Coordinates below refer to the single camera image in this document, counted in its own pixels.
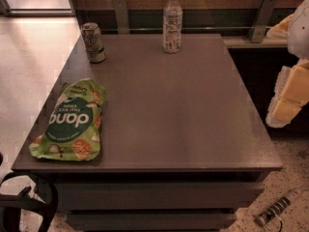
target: gray tabletop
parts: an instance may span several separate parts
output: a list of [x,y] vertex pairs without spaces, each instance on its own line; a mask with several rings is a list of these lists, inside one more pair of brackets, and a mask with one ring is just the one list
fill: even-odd
[[[219,35],[183,35],[166,54],[160,35],[103,37],[107,59],[90,64],[81,39],[15,163],[51,172],[279,169],[267,131]],[[101,154],[89,162],[34,159],[63,82],[91,77],[105,87]]]

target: green bag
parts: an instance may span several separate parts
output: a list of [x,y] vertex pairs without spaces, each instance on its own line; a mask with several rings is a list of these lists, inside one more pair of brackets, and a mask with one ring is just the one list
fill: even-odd
[[100,106],[106,93],[92,79],[64,84],[43,135],[29,146],[36,158],[92,160],[100,151]]

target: floor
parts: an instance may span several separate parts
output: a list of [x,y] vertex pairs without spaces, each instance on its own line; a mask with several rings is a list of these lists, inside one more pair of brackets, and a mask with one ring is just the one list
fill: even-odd
[[[78,37],[74,17],[38,19],[0,15],[0,151],[4,156],[1,176],[10,171]],[[309,185],[309,140],[276,139],[273,144],[284,168],[267,177],[264,193],[249,208],[239,209],[238,220],[222,232],[279,231],[278,218],[261,228],[254,222],[254,216],[290,189]],[[16,193],[27,183],[30,181],[24,178],[6,183],[1,193]],[[281,215],[282,231],[308,232],[308,213],[309,191],[306,191]],[[74,231],[65,223],[65,216],[58,213],[49,231]],[[24,212],[20,229],[36,231],[38,224],[39,217]]]

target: soda can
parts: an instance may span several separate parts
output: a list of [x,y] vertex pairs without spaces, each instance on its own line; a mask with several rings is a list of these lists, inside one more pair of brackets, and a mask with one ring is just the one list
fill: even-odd
[[83,24],[81,26],[81,35],[84,40],[89,62],[99,63],[105,60],[106,55],[98,25],[94,22]]

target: desk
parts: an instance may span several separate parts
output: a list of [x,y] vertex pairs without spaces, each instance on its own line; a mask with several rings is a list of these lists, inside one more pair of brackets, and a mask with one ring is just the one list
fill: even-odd
[[[78,230],[205,230],[231,225],[282,162],[219,35],[183,35],[166,54],[160,35],[103,37],[90,64],[81,39],[13,166],[55,184],[58,210]],[[105,87],[101,153],[89,162],[34,159],[64,82]]]

